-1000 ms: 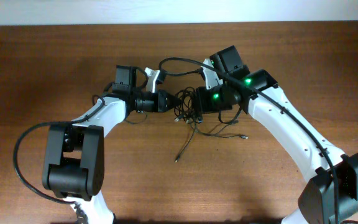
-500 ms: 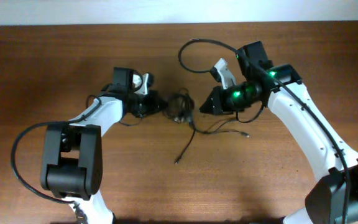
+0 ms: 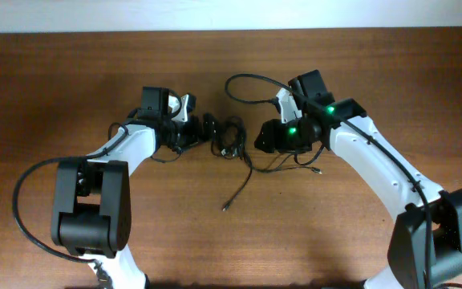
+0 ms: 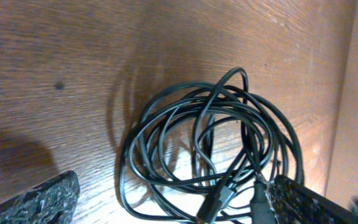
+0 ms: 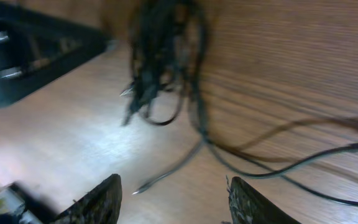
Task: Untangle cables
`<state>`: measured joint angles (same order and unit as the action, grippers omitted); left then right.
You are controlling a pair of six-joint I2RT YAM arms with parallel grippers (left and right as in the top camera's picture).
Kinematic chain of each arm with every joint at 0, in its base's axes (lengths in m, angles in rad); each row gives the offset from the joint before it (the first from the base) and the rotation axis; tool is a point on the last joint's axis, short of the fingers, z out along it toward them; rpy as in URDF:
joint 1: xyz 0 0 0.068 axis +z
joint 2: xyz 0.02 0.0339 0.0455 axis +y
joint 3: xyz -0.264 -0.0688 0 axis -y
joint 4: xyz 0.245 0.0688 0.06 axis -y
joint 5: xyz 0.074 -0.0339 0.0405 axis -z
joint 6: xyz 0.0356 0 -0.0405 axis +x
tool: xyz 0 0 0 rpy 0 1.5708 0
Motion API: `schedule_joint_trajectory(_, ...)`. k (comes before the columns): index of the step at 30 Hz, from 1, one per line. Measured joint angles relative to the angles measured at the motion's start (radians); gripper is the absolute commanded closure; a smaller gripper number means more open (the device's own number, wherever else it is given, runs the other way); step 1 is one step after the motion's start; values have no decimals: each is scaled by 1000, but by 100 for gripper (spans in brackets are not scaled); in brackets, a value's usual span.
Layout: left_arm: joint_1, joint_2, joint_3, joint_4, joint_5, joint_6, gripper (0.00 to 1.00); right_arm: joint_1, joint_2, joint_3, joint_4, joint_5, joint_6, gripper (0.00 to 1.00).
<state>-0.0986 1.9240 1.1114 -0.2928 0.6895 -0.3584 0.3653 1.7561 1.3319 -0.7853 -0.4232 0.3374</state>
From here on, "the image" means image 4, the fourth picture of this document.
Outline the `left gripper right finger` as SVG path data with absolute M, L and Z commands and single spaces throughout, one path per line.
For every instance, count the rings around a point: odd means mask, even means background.
M 358 215 L 284 175 L 268 183 L 268 203 L 277 223 L 358 224 Z

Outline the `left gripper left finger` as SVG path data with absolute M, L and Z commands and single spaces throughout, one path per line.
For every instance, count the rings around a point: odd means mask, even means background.
M 66 171 L 0 204 L 0 224 L 71 223 L 80 196 L 77 174 Z

